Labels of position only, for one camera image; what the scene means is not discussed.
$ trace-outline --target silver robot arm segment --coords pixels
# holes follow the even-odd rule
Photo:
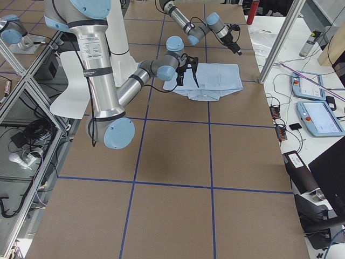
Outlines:
[[[105,36],[105,18],[110,8],[110,0],[45,0],[47,26],[77,37],[84,76],[92,91],[95,121],[113,121],[125,115],[119,104]]]

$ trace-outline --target red object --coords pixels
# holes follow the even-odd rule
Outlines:
[[[253,23],[254,16],[257,14],[259,3],[259,0],[253,0],[252,5],[250,6],[247,24],[251,25]]]

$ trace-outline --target folded shirt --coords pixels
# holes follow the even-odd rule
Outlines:
[[[200,88],[194,81],[192,70],[187,69],[183,86],[177,86],[174,92],[195,101],[218,101],[222,96],[243,89],[239,67],[236,64],[199,63],[196,77]],[[176,78],[177,73],[171,81],[164,83],[163,89],[173,89],[176,86]]]

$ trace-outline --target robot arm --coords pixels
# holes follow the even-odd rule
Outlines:
[[[231,31],[239,30],[238,25],[225,25],[220,17],[214,12],[201,26],[196,27],[194,23],[189,21],[186,16],[176,7],[174,0],[160,0],[160,6],[164,13],[169,15],[181,29],[188,35],[188,41],[192,45],[196,45],[206,36],[207,33],[213,31],[224,46],[233,53],[242,55],[239,45],[233,41]]]
[[[167,51],[162,59],[144,60],[138,69],[122,84],[118,90],[119,103],[125,107],[140,92],[149,79],[157,76],[163,81],[172,80],[176,71],[183,67],[190,58],[184,52],[180,37],[172,36],[167,40]],[[92,136],[92,120],[87,123],[87,131]],[[94,140],[105,146],[120,149],[127,146],[134,136],[134,125],[128,118],[115,121],[96,121]]]
[[[16,15],[6,15],[0,18],[0,34],[5,42],[18,44],[20,49],[33,46],[30,35]]]
[[[124,117],[124,107],[152,76],[171,80],[190,57],[184,53],[182,40],[170,37],[165,56],[141,62],[117,91],[105,35],[110,8],[110,0],[99,0],[97,4],[87,0],[45,0],[45,19],[47,26],[77,37],[94,103],[94,116],[86,125],[89,136],[109,148],[120,149],[131,142],[135,132],[133,122]]]

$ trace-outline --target black monitor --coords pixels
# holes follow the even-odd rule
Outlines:
[[[345,215],[345,137],[312,161],[309,169],[334,212]]]
[[[312,246],[320,249],[327,247],[345,225],[345,137],[314,159],[309,169],[334,210],[295,195],[303,230]],[[334,242],[344,243],[345,236],[338,235]]]

